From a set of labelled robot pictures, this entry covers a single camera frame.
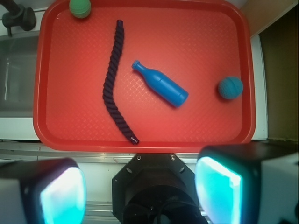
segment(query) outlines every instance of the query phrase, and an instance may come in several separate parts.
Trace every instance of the teal ball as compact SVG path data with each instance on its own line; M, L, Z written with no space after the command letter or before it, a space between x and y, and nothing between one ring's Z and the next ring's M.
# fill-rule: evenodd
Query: teal ball
M226 77L218 85L218 92L225 99L235 99L243 92L243 83L237 77Z

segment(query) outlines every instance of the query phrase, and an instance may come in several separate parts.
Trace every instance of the ball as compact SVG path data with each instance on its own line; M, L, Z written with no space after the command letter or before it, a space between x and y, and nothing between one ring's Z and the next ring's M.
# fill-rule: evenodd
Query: ball
M219 83L218 92L225 99L236 99L243 92L243 83L237 77L226 77Z
M90 14L91 3L89 0L71 0L70 11L73 16L83 19Z

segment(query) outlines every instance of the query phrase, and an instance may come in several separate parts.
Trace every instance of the bottle neck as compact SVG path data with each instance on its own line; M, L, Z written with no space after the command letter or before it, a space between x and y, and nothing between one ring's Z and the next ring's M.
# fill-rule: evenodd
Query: bottle neck
M147 70L147 68L145 68L142 64L140 64L140 63L138 63L136 66L135 66L135 69L137 70L137 71L139 71L140 73L144 73L146 70Z

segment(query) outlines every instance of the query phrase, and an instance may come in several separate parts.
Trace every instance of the braided rope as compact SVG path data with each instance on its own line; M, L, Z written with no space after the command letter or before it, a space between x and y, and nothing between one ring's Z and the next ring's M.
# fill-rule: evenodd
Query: braided rope
M136 145L139 143L139 140L136 138L129 125L127 125L126 121L124 120L123 116L119 112L113 100L113 87L115 83L118 64L120 62L123 40L125 36L124 29L123 29L123 21L118 20L116 24L117 25L116 25L116 32L114 37L114 46L111 52L108 72L106 74L106 79L104 83L103 99L110 116L113 118L119 130L130 142Z

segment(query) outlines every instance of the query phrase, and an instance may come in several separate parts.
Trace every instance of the metal sink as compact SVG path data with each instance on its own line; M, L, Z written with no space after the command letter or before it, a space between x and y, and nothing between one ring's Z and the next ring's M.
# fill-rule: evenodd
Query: metal sink
M32 117L39 32L0 38L0 117Z

